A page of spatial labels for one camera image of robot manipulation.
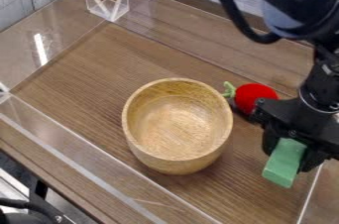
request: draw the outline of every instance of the black cable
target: black cable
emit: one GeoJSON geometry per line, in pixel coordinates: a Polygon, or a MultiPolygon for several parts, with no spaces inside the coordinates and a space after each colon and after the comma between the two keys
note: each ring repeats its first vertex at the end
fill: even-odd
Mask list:
{"type": "Polygon", "coordinates": [[[252,41],[268,45],[271,43],[275,43],[280,39],[280,36],[275,33],[260,35],[254,31],[243,16],[235,0],[220,0],[220,2],[237,29],[252,41]]]}
{"type": "Polygon", "coordinates": [[[41,213],[44,216],[47,216],[49,218],[49,220],[52,221],[52,223],[56,223],[56,224],[59,223],[55,218],[56,216],[39,204],[31,203],[24,200],[13,200],[13,199],[0,197],[0,205],[12,207],[16,209],[29,209],[35,212],[41,213]]]}

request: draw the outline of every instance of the green gripper pad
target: green gripper pad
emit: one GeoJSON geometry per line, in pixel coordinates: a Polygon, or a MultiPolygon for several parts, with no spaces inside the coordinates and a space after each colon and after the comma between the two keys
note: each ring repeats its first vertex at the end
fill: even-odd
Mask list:
{"type": "Polygon", "coordinates": [[[271,153],[262,176],[278,185],[291,188],[306,145],[292,139],[280,139],[271,153]]]}

